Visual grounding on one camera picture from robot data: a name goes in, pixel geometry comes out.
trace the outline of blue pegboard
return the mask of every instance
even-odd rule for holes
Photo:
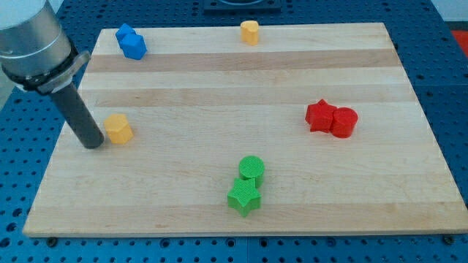
[[[384,22],[448,166],[468,201],[468,66],[429,0],[284,0],[268,10],[203,14],[201,1],[65,0],[79,50],[101,28]],[[79,83],[83,70],[76,76]],[[48,97],[14,90],[0,112],[0,262],[468,262],[468,235],[46,239],[21,234],[64,119]]]

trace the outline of green star-shaped block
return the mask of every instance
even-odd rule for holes
[[[255,179],[242,180],[234,179],[234,186],[227,193],[227,206],[236,209],[243,217],[246,217],[250,210],[260,208],[262,195],[255,188]]]
[[[246,156],[239,163],[239,175],[241,179],[255,179],[255,187],[259,188],[263,183],[265,165],[262,159],[256,156]]]

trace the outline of wood grain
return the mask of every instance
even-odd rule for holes
[[[101,129],[109,114],[124,113],[135,137],[86,150],[65,125],[25,234],[468,230],[468,211],[382,24],[262,26],[255,47],[234,27],[138,31],[148,45],[142,61],[122,58],[115,30],[103,30],[80,86]],[[351,138],[309,132],[305,108],[321,98],[358,112]],[[242,218],[226,194],[250,154],[265,161],[263,202]]]

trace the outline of yellow toy block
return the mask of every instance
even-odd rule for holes
[[[112,114],[104,121],[104,127],[112,143],[124,144],[133,138],[133,131],[125,114]]]
[[[258,43],[258,22],[254,20],[242,22],[241,38],[249,45],[256,45]]]

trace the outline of blue toy block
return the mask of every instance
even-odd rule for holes
[[[140,60],[146,53],[145,40],[138,34],[127,34],[119,44],[127,58]]]
[[[136,34],[136,32],[131,26],[129,26],[127,24],[123,24],[116,32],[116,38],[117,38],[117,41],[119,42],[119,44],[120,44],[120,41],[122,41],[122,39],[127,34]]]

